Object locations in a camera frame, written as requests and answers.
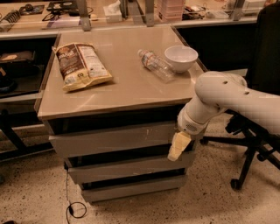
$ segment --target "white bowl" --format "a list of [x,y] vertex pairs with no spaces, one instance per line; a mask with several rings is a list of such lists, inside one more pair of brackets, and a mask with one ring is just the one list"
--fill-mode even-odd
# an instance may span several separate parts
[[190,69],[199,57],[194,49],[184,45],[171,46],[165,50],[164,55],[177,73]]

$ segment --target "drawer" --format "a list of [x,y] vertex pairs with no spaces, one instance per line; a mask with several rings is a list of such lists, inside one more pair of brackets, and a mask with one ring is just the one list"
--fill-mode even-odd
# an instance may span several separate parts
[[170,144],[174,133],[174,121],[154,122],[50,136],[50,142],[62,158],[73,158]]
[[186,183],[185,174],[168,178],[156,178],[146,181],[114,185],[82,191],[86,202],[92,203],[101,200],[112,200],[144,193],[154,193],[163,190],[180,188]]
[[70,168],[69,175],[75,184],[83,184],[187,168],[192,165],[193,160],[194,151],[186,151],[175,162],[169,161],[167,154],[165,154],[157,157],[143,157],[114,163]]

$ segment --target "white robotic arm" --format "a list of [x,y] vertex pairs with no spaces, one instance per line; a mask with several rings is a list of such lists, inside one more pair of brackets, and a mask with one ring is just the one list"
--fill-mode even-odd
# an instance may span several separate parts
[[178,115],[180,131],[197,135],[211,118],[231,109],[270,134],[280,135],[280,96],[247,88],[240,75],[203,73],[196,81],[195,93]]

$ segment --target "office chair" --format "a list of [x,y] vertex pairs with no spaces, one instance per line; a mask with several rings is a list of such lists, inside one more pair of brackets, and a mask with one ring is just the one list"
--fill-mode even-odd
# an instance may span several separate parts
[[[249,88],[280,95],[280,2],[263,8],[256,21],[255,52],[246,74]],[[271,135],[266,129],[251,122],[248,118],[228,110],[232,114],[226,131],[236,135],[243,133],[244,138],[204,136],[202,144],[209,141],[246,146],[245,162],[238,179],[230,182],[235,190],[241,190],[252,160],[258,152],[259,161],[270,161],[280,170],[280,161],[273,155],[280,153],[280,136]]]

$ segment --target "power cord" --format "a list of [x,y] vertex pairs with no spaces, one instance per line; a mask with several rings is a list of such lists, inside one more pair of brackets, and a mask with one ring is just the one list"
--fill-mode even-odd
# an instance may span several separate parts
[[[68,173],[68,169],[67,168],[66,168],[66,171],[67,171],[67,174],[66,174],[66,199],[69,202],[69,206],[66,209],[66,219],[67,219],[67,223],[70,224],[70,220],[68,218],[68,212],[75,219],[81,219],[81,218],[83,218],[86,215],[88,210],[87,210],[87,207],[85,206],[85,204],[83,204],[83,203],[81,203],[79,201],[70,203],[70,200],[68,199],[68,175],[69,175],[69,173]],[[78,205],[82,205],[84,207],[84,209],[85,209],[85,212],[82,215],[74,215],[73,205],[77,205],[77,204]]]

